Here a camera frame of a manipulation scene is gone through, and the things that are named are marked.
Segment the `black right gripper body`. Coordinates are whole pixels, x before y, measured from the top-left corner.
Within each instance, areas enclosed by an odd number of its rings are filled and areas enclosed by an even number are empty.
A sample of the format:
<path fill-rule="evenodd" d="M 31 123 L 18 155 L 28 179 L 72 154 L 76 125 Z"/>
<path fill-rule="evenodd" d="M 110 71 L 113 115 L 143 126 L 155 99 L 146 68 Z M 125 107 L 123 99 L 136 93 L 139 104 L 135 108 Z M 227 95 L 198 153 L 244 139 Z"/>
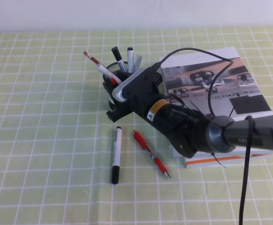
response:
<path fill-rule="evenodd" d="M 158 85 L 162 75 L 148 67 L 128 87 L 124 88 L 125 102 L 132 111 L 161 132 L 184 157 L 191 158 L 196 153 L 194 139 L 197 111 L 182 105 L 174 105 L 160 93 Z"/>

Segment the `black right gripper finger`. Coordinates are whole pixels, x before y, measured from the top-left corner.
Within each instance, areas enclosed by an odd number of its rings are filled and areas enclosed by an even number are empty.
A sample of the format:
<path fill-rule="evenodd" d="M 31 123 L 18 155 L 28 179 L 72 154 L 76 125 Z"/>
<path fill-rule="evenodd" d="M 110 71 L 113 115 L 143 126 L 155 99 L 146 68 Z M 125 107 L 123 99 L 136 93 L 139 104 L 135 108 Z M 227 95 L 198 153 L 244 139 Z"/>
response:
<path fill-rule="evenodd" d="M 132 113 L 132 109 L 127 104 L 115 105 L 109 103 L 110 111 L 107 111 L 106 114 L 112 122 L 116 122 L 119 119 L 125 117 L 126 115 Z"/>

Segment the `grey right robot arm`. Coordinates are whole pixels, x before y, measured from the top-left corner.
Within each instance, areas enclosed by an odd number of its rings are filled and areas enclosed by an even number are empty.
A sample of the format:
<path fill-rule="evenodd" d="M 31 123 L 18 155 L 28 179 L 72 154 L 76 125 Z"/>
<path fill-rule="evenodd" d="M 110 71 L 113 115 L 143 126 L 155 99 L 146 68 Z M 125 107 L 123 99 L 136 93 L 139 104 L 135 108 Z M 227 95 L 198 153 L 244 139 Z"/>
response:
<path fill-rule="evenodd" d="M 113 122 L 135 113 L 161 132 L 184 157 L 197 152 L 229 153 L 237 146 L 273 150 L 273 115 L 235 121 L 228 116 L 206 117 L 202 112 L 174 105 L 160 93 L 162 75 L 150 67 L 138 75 L 118 72 L 121 84 L 104 76 L 104 88 L 115 108 Z"/>

